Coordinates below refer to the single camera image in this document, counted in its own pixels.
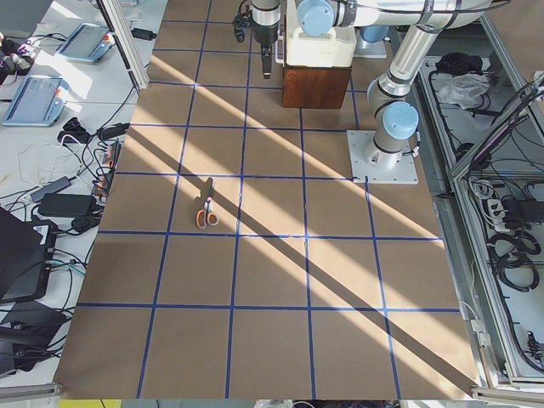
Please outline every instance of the tiled tabletop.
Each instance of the tiled tabletop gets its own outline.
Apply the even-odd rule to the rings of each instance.
[[[341,110],[281,107],[237,3],[170,2],[56,380],[69,398],[462,399],[476,377],[421,166],[354,184],[374,128],[354,62]],[[220,224],[194,216],[215,179]]]

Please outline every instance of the wooden block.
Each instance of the wooden block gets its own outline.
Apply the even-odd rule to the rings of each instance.
[[[351,77],[348,68],[285,68],[284,108],[340,109]]]

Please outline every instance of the scissors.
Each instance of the scissors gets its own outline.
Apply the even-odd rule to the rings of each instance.
[[[204,205],[198,212],[196,213],[196,226],[204,230],[206,227],[215,227],[217,224],[219,224],[219,217],[215,212],[213,212],[212,209],[212,201],[213,201],[213,188],[215,185],[215,182],[213,181],[213,178],[209,178],[208,183],[210,183],[210,190],[208,191],[206,195],[206,200],[204,201]]]

